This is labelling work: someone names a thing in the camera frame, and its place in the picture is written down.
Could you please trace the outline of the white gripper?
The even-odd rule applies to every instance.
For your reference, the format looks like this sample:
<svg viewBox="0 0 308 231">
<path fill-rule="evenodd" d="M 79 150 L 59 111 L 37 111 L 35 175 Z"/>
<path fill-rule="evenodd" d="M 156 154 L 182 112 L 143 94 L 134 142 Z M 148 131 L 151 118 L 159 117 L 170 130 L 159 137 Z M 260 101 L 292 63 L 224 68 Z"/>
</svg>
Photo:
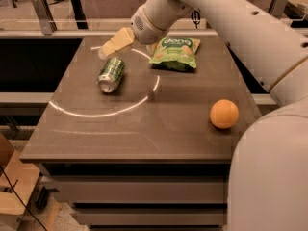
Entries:
<svg viewBox="0 0 308 231">
<path fill-rule="evenodd" d="M 158 47 L 157 41 L 168 32 L 167 19 L 163 17 L 163 14 L 145 4 L 140 6 L 132 16 L 131 28 L 121 28 L 101 46 L 98 50 L 99 58 L 106 59 L 115 52 L 131 45 L 135 38 L 140 44 L 147 45 L 148 53 L 153 54 Z"/>
</svg>

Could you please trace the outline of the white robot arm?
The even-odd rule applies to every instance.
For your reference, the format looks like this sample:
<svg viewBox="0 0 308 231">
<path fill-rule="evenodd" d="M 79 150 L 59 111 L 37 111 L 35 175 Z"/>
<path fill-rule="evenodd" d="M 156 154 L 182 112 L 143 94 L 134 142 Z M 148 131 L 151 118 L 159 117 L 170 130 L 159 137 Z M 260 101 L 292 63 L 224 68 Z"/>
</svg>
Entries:
<svg viewBox="0 0 308 231">
<path fill-rule="evenodd" d="M 307 231 L 307 38 L 246 0 L 147 0 L 126 35 L 101 49 L 110 55 L 133 41 L 151 45 L 186 11 L 200 12 L 277 109 L 254 122 L 233 154 L 228 231 Z"/>
</svg>

